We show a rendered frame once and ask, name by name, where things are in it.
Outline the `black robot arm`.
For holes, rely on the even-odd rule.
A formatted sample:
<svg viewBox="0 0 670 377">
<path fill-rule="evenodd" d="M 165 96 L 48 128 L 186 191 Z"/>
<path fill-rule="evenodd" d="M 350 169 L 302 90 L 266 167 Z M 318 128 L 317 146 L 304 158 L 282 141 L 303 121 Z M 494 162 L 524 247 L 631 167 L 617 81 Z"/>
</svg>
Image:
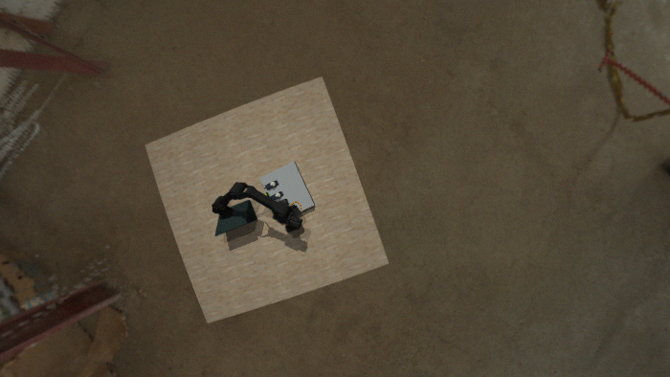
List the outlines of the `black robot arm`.
<svg viewBox="0 0 670 377">
<path fill-rule="evenodd" d="M 246 191 L 244 192 L 245 189 Z M 222 220 L 226 219 L 232 216 L 232 210 L 228 207 L 230 201 L 232 199 L 241 200 L 245 198 L 251 198 L 270 209 L 274 214 L 273 219 L 277 220 L 280 224 L 288 224 L 287 226 L 297 230 L 300 228 L 302 219 L 297 217 L 301 214 L 297 206 L 293 205 L 289 207 L 285 203 L 276 202 L 274 199 L 258 191 L 255 187 L 248 186 L 246 183 L 235 182 L 227 194 L 217 197 L 217 200 L 212 204 L 212 211 L 214 213 L 219 213 Z"/>
</svg>

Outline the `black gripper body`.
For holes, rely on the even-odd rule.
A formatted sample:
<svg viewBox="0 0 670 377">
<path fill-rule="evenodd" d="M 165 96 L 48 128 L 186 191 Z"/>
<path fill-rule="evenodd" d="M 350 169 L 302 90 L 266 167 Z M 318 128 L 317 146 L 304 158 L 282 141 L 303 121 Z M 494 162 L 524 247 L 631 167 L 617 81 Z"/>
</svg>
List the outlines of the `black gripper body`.
<svg viewBox="0 0 670 377">
<path fill-rule="evenodd" d="M 282 202 L 282 203 L 285 203 L 285 204 L 289 205 L 287 199 L 283 199 L 283 200 L 280 200 L 280 201 L 278 201 L 278 202 Z M 285 229 L 286 229 L 286 232 L 287 232 L 287 233 L 290 233 L 290 232 L 296 230 L 296 229 L 291 228 L 291 227 L 289 227 L 289 226 L 285 226 Z"/>
</svg>

